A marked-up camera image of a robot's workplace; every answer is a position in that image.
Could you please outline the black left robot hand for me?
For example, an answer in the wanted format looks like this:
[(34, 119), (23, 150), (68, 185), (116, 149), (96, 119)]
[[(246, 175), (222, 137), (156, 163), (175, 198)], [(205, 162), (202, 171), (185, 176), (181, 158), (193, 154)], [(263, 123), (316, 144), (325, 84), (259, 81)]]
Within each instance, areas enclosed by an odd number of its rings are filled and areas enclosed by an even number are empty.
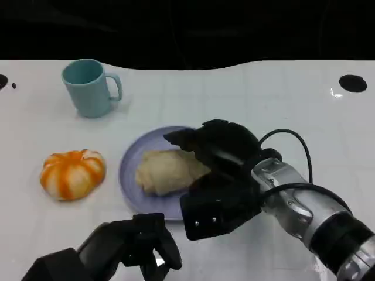
[(93, 280), (110, 280), (120, 263), (138, 266), (144, 280), (164, 280), (170, 269), (182, 268), (180, 252), (162, 213), (103, 223), (77, 253)]

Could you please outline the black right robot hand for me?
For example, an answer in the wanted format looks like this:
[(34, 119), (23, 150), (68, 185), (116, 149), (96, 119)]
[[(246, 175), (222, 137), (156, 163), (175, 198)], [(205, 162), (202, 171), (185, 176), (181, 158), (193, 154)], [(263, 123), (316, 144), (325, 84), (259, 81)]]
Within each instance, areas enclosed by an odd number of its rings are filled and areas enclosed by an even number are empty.
[(243, 166), (259, 154), (261, 148), (255, 135), (244, 126), (213, 119), (200, 128), (180, 129), (163, 137), (210, 170), (189, 186), (189, 194), (225, 192), (233, 196), (250, 192), (248, 186), (253, 181), (243, 171)]

